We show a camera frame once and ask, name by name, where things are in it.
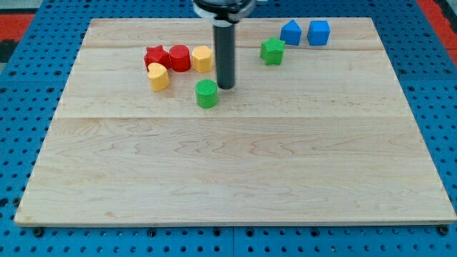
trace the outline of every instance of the yellow hexagonal prism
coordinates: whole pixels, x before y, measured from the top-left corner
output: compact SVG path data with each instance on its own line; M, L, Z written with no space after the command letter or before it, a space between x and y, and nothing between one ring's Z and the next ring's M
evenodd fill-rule
M148 65L148 77L151 82L152 91L162 91L170 84L169 73L166 71L165 66L158 63Z
M192 51L192 66L199 73L213 69L213 50L207 46L197 46Z

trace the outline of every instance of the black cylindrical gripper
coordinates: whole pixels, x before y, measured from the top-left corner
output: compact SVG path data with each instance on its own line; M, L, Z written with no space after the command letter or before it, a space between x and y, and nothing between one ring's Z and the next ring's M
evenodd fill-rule
M213 26L216 50L217 85L221 89L235 86L235 25Z

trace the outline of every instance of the blue house-shaped block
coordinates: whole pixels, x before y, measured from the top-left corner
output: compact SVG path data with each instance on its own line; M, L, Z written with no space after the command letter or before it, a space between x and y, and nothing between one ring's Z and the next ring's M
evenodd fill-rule
M298 46L301 39L301 28L296 21L291 20L281 29L280 40L285 41L288 45Z
M310 46L325 46L330 35L327 21L312 21L309 24L308 41Z

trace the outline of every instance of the toy block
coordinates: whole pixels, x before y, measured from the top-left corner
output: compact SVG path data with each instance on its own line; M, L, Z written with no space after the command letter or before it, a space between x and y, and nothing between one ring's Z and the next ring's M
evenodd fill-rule
M262 42L260 58L265 61L265 65L281 64L285 43L273 36L268 41Z
M152 63L162 64L167 69L171 68L170 55L164 50L162 45L156 47L146 47L146 51L147 53L144 56L146 68L148 68L149 64Z
M325 46L330 35L327 21L312 21L309 24L308 41L310 46Z
M301 39L301 28L295 20L291 20L281 29L280 40L283 40L288 45L298 46Z
M152 91L158 92L166 89L170 84L169 73L165 66L158 63L148 65L148 77L151 82Z
M199 73L213 69L213 50L207 46L197 46L192 51L192 67Z
M177 45L170 48L171 68L185 72L191 68L191 57L187 46Z
M208 109L217 104L217 84L211 79L204 79L195 85L197 105Z

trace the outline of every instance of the wood grain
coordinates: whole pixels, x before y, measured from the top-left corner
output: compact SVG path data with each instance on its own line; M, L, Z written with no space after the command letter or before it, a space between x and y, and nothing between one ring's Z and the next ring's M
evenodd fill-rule
M297 19L306 34L309 21ZM201 19L95 19L15 216L21 226L353 226L457 219L370 19L329 19L325 47L260 42L288 19L244 19L236 88L212 109L145 46L211 45Z

